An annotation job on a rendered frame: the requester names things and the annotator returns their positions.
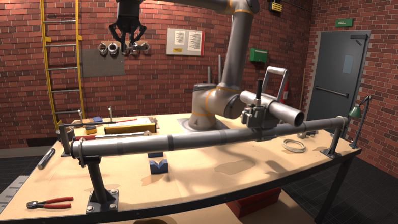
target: fire extinguisher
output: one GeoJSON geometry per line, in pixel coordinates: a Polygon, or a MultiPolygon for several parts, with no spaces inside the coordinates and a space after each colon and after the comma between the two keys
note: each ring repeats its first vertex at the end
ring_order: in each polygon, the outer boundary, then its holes
{"type": "Polygon", "coordinates": [[[283,95],[282,95],[282,99],[280,100],[281,103],[285,103],[285,100],[288,98],[288,83],[286,82],[285,88],[283,90],[283,95]]]}

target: desk lamp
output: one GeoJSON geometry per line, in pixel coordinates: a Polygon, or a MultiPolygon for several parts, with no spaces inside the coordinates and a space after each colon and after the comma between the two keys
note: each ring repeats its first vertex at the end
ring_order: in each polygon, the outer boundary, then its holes
{"type": "Polygon", "coordinates": [[[348,115],[353,116],[353,117],[355,117],[355,118],[362,118],[362,119],[361,119],[361,123],[359,124],[358,131],[357,131],[357,136],[355,136],[355,140],[354,140],[351,144],[349,144],[349,146],[351,146],[353,149],[359,148],[359,147],[357,146],[357,141],[358,141],[358,138],[359,138],[359,134],[361,133],[363,121],[365,120],[367,108],[369,107],[369,103],[370,103],[371,99],[372,99],[371,96],[366,96],[366,97],[362,100],[362,102],[361,102],[360,104],[356,104],[355,107],[352,108],[352,110],[348,113],[348,115]],[[363,112],[363,116],[362,116],[362,115],[361,115],[361,108],[360,108],[360,106],[361,106],[362,104],[364,104],[365,102],[367,102],[367,103],[366,103],[366,106],[365,106],[365,111],[363,112]]]}

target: door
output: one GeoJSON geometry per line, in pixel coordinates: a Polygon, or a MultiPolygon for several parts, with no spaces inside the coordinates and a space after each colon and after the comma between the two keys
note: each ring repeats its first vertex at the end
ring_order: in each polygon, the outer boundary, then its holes
{"type": "MultiPolygon", "coordinates": [[[[308,121],[348,117],[359,90],[368,34],[322,32],[308,121]]],[[[334,128],[326,131],[334,133],[334,128]]]]}

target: pliers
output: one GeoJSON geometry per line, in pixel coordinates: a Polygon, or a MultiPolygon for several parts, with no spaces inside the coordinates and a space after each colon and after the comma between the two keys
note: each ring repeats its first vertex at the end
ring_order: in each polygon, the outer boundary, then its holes
{"type": "Polygon", "coordinates": [[[29,209],[34,209],[34,208],[70,208],[71,204],[55,204],[55,205],[49,205],[49,204],[55,203],[55,202],[72,201],[72,200],[73,200],[73,197],[63,197],[63,198],[46,200],[43,202],[31,201],[26,204],[26,207],[29,209]]]}

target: brick wall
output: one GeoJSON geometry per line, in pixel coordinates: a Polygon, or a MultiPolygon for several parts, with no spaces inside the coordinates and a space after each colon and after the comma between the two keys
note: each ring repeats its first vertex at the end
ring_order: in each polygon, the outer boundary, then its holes
{"type": "MultiPolygon", "coordinates": [[[[74,18],[74,1],[45,0],[45,19],[74,18]]],[[[255,16],[249,48],[269,51],[267,63],[248,60],[242,88],[254,91],[256,80],[263,78],[267,66],[288,68],[287,104],[298,108],[303,68],[308,51],[311,1],[291,0],[308,10],[283,2],[281,14],[271,13],[268,3],[260,1],[255,16]]],[[[116,19],[114,0],[81,1],[79,34],[81,49],[97,48],[102,40],[112,40],[107,27],[116,19]]],[[[207,80],[207,66],[212,78],[218,77],[218,55],[225,55],[231,32],[231,17],[211,10],[145,1],[141,5],[141,23],[147,27],[143,40],[151,49],[145,55],[125,56],[125,75],[83,78],[86,116],[108,116],[112,106],[117,117],[189,113],[192,88],[207,80]],[[166,29],[205,31],[205,56],[165,55],[166,29]]],[[[0,149],[26,147],[25,139],[54,137],[41,42],[39,0],[0,0],[0,149]]],[[[51,44],[74,42],[74,24],[46,25],[51,44]]],[[[74,47],[47,49],[51,67],[76,66],[74,47]]],[[[77,87],[76,71],[50,73],[55,90],[77,87]]],[[[276,94],[281,77],[270,79],[267,93],[276,94]]],[[[56,110],[80,107],[77,93],[53,94],[56,110]]],[[[71,122],[77,114],[59,115],[71,122]]]]}
{"type": "MultiPolygon", "coordinates": [[[[306,94],[315,62],[318,31],[371,30],[368,54],[356,103],[372,96],[358,145],[360,157],[398,177],[398,1],[315,0],[312,8],[309,52],[306,63],[306,94]],[[336,19],[353,18],[353,27],[336,28],[336,19]]],[[[302,108],[307,109],[307,102],[302,108]]],[[[346,139],[355,138],[360,119],[351,120],[346,139]]]]}

